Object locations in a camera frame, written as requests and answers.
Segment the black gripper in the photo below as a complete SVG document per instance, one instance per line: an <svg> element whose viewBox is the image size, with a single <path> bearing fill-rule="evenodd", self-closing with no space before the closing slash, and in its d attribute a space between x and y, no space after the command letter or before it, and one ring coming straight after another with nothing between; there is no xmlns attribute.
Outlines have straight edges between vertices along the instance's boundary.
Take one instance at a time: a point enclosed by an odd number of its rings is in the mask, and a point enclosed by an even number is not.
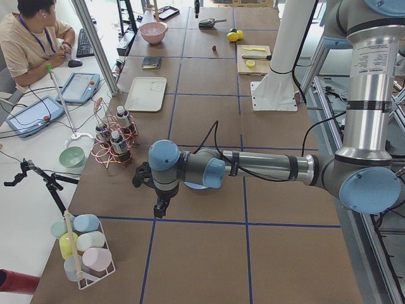
<svg viewBox="0 0 405 304"><path fill-rule="evenodd" d="M160 190L156 187L153 181L151 168L147 162L143 162L136 168L135 175L132 178L134 187L141 187L142 184L155 190L157 200L153 208L154 216L156 218L163 218L166 216L166 210L170 205L171 191Z"/></svg>

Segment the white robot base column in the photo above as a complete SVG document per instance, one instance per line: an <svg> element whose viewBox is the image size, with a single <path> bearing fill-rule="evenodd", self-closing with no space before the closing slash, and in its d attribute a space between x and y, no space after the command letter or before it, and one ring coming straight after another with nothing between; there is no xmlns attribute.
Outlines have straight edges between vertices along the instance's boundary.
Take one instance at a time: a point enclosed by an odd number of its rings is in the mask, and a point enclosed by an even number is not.
<svg viewBox="0 0 405 304"><path fill-rule="evenodd" d="M285 2L270 70L261 82L251 83L254 111L297 111L292 74L317 4L315 0Z"/></svg>

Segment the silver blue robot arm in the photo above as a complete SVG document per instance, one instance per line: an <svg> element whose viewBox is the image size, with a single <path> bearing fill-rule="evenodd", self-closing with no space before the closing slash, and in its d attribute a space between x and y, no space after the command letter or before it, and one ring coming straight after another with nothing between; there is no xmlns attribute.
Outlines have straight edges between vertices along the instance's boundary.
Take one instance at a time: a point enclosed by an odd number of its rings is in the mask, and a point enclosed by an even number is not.
<svg viewBox="0 0 405 304"><path fill-rule="evenodd" d="M404 37L404 2L328 1L324 21L327 46L352 46L342 147L333 156L296 157L205 146L180 151L174 142L157 141L132 179L135 187L155 190L156 217L165 216L181 182L219 188L228 175L300 181L363 214L383 212L398 201L402 185L391 169L385 141L399 41Z"/></svg>

